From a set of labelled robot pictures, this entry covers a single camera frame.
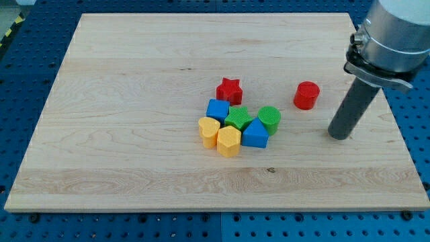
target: metal clamp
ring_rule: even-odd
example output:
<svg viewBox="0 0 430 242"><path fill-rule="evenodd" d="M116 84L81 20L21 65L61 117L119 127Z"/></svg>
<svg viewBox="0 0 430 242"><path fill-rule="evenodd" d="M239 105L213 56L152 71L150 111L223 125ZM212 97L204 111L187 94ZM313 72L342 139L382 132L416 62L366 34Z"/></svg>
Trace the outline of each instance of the metal clamp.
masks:
<svg viewBox="0 0 430 242"><path fill-rule="evenodd" d="M355 75L360 81L363 81L372 87L389 87L405 94L413 88L413 85L405 80L375 75L365 69L355 66L349 61L346 62L344 69Z"/></svg>

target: blue cube block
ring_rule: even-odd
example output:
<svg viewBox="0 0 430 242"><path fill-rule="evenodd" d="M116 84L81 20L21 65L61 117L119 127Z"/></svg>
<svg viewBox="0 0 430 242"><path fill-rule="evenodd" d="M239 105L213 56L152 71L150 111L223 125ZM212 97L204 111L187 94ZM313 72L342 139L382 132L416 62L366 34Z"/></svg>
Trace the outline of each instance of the blue cube block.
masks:
<svg viewBox="0 0 430 242"><path fill-rule="evenodd" d="M222 101L217 99L209 100L208 109L206 110L206 116L218 120L221 124L224 124L224 120L228 115L228 108L230 102Z"/></svg>
<svg viewBox="0 0 430 242"><path fill-rule="evenodd" d="M269 133L258 118L254 119L242 134L243 146L265 148L268 140Z"/></svg>

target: cutting board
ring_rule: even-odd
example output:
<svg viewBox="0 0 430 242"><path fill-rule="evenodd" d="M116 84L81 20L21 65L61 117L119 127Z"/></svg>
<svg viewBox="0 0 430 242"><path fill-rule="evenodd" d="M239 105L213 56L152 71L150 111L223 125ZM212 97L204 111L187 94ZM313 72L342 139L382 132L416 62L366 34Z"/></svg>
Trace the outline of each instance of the cutting board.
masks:
<svg viewBox="0 0 430 242"><path fill-rule="evenodd" d="M25 153L10 212L370 211L429 207L380 92L327 133L353 77L346 13L83 14ZM224 158L198 119L222 77L282 113L266 149ZM292 102L317 83L309 111Z"/></svg>

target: blue perforated table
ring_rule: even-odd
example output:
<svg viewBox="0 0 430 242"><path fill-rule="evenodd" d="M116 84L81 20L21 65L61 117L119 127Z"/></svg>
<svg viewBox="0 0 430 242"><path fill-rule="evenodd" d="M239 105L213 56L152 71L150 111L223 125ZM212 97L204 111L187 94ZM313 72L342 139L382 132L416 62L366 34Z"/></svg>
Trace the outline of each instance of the blue perforated table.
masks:
<svg viewBox="0 0 430 242"><path fill-rule="evenodd" d="M361 22L368 0L199 0L36 2L0 63L0 205L6 201L81 13L349 12ZM430 182L430 61L408 95L385 89L421 180ZM430 212L9 214L0 241L426 241Z"/></svg>

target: yellow heart block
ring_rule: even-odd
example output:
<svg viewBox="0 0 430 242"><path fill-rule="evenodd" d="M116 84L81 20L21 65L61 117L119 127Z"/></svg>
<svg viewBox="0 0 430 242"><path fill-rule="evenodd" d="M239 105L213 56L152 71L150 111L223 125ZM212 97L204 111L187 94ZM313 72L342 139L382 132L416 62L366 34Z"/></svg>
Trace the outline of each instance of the yellow heart block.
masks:
<svg viewBox="0 0 430 242"><path fill-rule="evenodd" d="M218 131L216 150L225 157L239 154L242 133L233 126L221 128Z"/></svg>
<svg viewBox="0 0 430 242"><path fill-rule="evenodd" d="M203 146L205 148L210 149L216 145L220 127L221 123L213 118L203 117L199 119L199 134L203 139Z"/></svg>

